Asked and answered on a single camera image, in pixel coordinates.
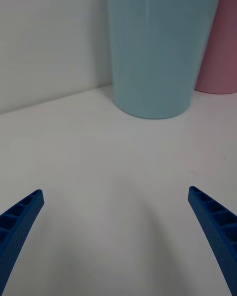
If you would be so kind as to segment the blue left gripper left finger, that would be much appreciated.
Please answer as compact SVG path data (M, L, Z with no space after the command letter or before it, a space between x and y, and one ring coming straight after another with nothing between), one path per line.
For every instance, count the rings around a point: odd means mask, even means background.
M0 294L43 205L43 192L37 189L0 216Z

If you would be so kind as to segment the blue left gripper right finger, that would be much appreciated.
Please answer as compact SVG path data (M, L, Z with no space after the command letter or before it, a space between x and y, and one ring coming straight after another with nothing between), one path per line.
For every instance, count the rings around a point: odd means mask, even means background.
M209 242L231 295L237 295L237 216L198 188L188 202Z

